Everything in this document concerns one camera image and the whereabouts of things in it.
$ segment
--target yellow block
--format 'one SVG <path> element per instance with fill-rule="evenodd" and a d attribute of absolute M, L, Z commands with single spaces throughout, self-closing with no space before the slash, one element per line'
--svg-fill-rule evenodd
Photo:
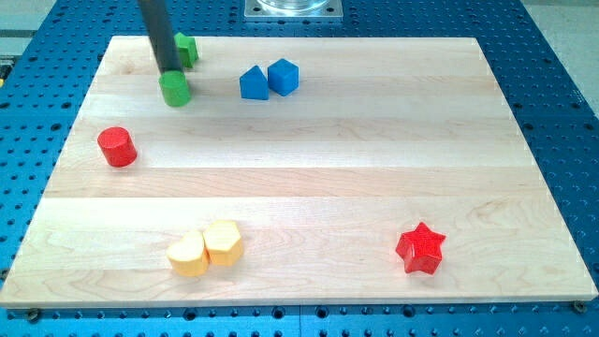
<path fill-rule="evenodd" d="M 167 250 L 173 270 L 182 276 L 199 276 L 208 269 L 209 257 L 202 233 L 194 230 L 183 235 Z"/>
<path fill-rule="evenodd" d="M 211 263 L 232 266 L 243 255 L 241 234 L 235 221 L 218 220 L 204 231 Z"/>

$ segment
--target blue pentagon block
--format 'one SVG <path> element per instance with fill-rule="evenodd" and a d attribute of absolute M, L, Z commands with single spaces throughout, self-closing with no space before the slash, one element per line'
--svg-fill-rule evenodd
<path fill-rule="evenodd" d="M 279 95 L 286 96 L 300 85 L 300 69 L 286 59 L 269 66 L 269 87 Z"/>
<path fill-rule="evenodd" d="M 269 83 L 259 66 L 253 66 L 240 77 L 241 98 L 269 99 Z"/>

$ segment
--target metal base plate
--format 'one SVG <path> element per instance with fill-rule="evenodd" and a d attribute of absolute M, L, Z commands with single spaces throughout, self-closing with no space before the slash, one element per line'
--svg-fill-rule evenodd
<path fill-rule="evenodd" d="M 343 6 L 342 0 L 330 0 L 313 10 L 285 10 L 265 5 L 258 0 L 245 0 L 243 16 L 246 22 L 341 22 Z"/>

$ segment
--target wooden cutting board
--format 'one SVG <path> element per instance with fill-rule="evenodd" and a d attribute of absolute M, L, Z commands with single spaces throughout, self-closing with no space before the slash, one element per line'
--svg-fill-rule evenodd
<path fill-rule="evenodd" d="M 201 37 L 164 104 L 146 37 L 115 37 L 2 289 L 9 308 L 590 300 L 597 290 L 471 38 Z M 292 95 L 240 98 L 279 58 Z M 95 144 L 127 128 L 130 167 Z M 167 247 L 217 219 L 245 254 L 198 278 Z M 420 221 L 438 271 L 394 248 Z"/>

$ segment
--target red star block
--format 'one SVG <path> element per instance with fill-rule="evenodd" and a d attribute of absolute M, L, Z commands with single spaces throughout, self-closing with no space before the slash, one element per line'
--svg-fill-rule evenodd
<path fill-rule="evenodd" d="M 403 258 L 405 272 L 424 271 L 434 274 L 443 259 L 441 243 L 445 239 L 445 235 L 431 231 L 425 223 L 420 223 L 413 231 L 403 233 L 395 251 Z"/>

